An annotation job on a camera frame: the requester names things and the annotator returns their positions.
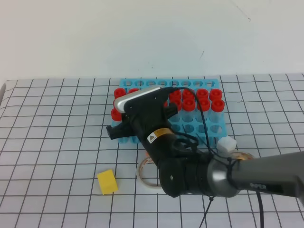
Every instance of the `warning label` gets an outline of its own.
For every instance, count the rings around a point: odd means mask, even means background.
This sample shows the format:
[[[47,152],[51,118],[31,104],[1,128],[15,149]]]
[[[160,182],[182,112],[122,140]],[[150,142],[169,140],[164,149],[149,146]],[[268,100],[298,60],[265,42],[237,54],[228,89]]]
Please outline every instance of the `warning label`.
[[[157,129],[156,131],[152,132],[147,140],[149,141],[149,143],[152,143],[155,139],[157,139],[158,137],[160,137],[163,134],[173,134],[173,132],[169,129],[169,128],[160,128]]]

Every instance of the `red cap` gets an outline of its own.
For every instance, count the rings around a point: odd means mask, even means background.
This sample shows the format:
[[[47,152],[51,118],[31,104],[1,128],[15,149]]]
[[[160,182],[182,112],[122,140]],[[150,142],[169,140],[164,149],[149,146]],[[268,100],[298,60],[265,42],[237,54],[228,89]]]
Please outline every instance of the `red cap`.
[[[171,103],[175,103],[176,106],[177,106],[177,111],[180,111],[181,110],[181,100],[180,99],[174,99],[174,100],[171,100]]]
[[[213,100],[211,104],[211,109],[214,112],[220,113],[224,110],[225,102],[223,100]]]
[[[207,89],[198,89],[196,91],[196,96],[201,99],[201,98],[206,98],[208,99],[208,90]]]
[[[127,92],[125,91],[125,89],[123,89],[123,88],[118,88],[118,89],[115,89],[114,90],[114,98],[116,99],[116,98],[119,98],[119,97],[121,97],[121,96],[124,96],[124,95],[126,95],[127,94]]]
[[[184,91],[182,92],[182,99],[193,99],[194,100],[194,95],[188,90],[188,89],[184,89]]]
[[[180,90],[176,90],[173,93],[169,94],[169,100],[181,100],[181,91]]]
[[[200,106],[203,110],[203,112],[206,112],[210,108],[210,101],[206,98],[202,98],[199,100]]]
[[[112,119],[114,121],[121,121],[122,120],[122,115],[121,113],[119,113],[116,108],[112,109],[111,111],[111,116],[112,116]]]
[[[211,92],[209,94],[209,99],[211,101],[216,100],[216,99],[221,100],[222,96],[223,96],[223,92],[221,90],[219,90],[219,89],[211,89]]]
[[[139,90],[138,88],[133,88],[133,89],[130,89],[128,93],[129,93],[129,94],[130,94],[130,93],[134,93],[134,92],[136,92],[136,91],[138,91],[138,90]]]
[[[184,99],[182,102],[182,108],[183,108],[183,110],[185,110],[187,112],[193,111],[195,109],[194,99],[191,99],[191,98]]]

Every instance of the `white grid mat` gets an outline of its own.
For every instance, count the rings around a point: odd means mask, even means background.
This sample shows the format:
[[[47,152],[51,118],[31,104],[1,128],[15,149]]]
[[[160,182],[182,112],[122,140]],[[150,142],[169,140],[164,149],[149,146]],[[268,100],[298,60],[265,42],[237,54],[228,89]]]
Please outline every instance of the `white grid mat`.
[[[304,76],[219,76],[228,134],[256,157],[304,147]],[[198,228],[207,197],[177,198],[136,181],[143,147],[107,137],[119,79],[8,81],[0,106],[0,226],[4,228]],[[96,174],[115,172],[101,195]],[[145,176],[158,182],[154,165]],[[304,227],[295,198],[263,194],[266,228]],[[207,228],[259,228],[254,192],[215,198]]]

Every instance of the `yellow foam block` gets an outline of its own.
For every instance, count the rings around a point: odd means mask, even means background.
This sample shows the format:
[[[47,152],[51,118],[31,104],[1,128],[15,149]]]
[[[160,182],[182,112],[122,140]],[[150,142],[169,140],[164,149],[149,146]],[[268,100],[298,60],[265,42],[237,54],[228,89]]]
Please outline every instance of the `yellow foam block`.
[[[103,195],[118,190],[115,176],[112,170],[107,170],[97,174],[97,179]]]

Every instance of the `black cable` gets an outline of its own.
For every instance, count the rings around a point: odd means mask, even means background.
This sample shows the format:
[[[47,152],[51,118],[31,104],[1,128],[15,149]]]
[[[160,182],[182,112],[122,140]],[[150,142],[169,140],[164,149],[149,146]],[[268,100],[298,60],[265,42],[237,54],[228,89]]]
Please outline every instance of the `black cable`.
[[[210,206],[211,206],[211,203],[212,203],[213,199],[214,199],[214,197],[209,197],[209,204],[208,204],[207,209],[206,209],[206,211],[205,211],[205,213],[204,213],[204,217],[203,217],[203,219],[202,219],[201,222],[200,222],[199,228],[201,228],[201,225],[203,224],[203,222],[204,222],[204,220],[205,220],[205,218],[206,218],[206,215],[207,215],[207,213],[208,213],[208,210],[209,210],[209,208],[210,208]]]
[[[213,149],[210,148],[209,138],[208,138],[208,132],[207,132],[207,127],[206,127],[206,121],[205,121],[205,117],[204,117],[204,112],[203,112],[202,107],[200,105],[199,98],[196,96],[195,92],[192,89],[188,88],[188,87],[177,87],[177,88],[174,88],[174,90],[181,90],[181,89],[186,89],[186,90],[190,91],[193,94],[193,96],[194,96],[194,98],[195,98],[195,100],[196,100],[196,102],[197,102],[197,104],[199,106],[200,114],[201,114],[201,117],[202,117],[202,120],[203,120],[204,130],[205,130],[206,143],[203,141],[203,139],[201,139],[201,137],[198,134],[196,134],[196,135],[202,141],[202,143],[207,146],[208,152],[212,155],[212,159],[216,160],[217,162],[219,162],[219,163],[221,163],[221,164],[223,164],[223,165],[225,165],[227,167],[227,170],[228,170],[227,179],[231,180],[229,182],[232,185],[234,185],[234,182],[232,181],[232,178],[231,178],[232,168],[233,168],[233,166],[237,162],[240,161],[240,159],[235,159],[235,158],[231,158],[231,157],[223,157],[223,156],[219,155],[218,153],[216,153]],[[197,142],[198,142],[198,140],[194,140],[192,135],[186,134],[186,131],[185,131],[185,133],[179,133],[179,135],[185,136],[188,139],[186,144],[191,148],[191,150],[194,153],[196,153],[197,152],[197,145],[198,145]],[[227,160],[228,164],[224,163],[223,161],[220,161],[220,160],[216,159],[214,156],[217,156],[219,158]],[[264,228],[264,210],[263,210],[262,198],[261,198],[261,194],[259,192],[256,192],[256,193],[257,193],[256,196],[257,196],[257,200],[258,200],[258,204],[259,204],[259,210],[260,210],[260,222],[261,222],[260,226],[261,226],[261,228]],[[209,210],[209,208],[211,206],[211,203],[212,203],[213,199],[214,199],[214,196],[209,196],[209,200],[210,201],[209,201],[207,209],[206,209],[206,211],[204,213],[204,217],[203,217],[203,219],[202,219],[202,221],[200,223],[199,228],[201,228],[201,225],[203,224],[203,222],[204,222],[204,220],[206,218],[206,215],[208,213],[208,210]]]
[[[262,197],[260,192],[257,191],[256,193],[257,193],[256,196],[258,201],[258,207],[260,209],[260,222],[261,222],[260,227],[264,228],[264,209],[263,209]]]

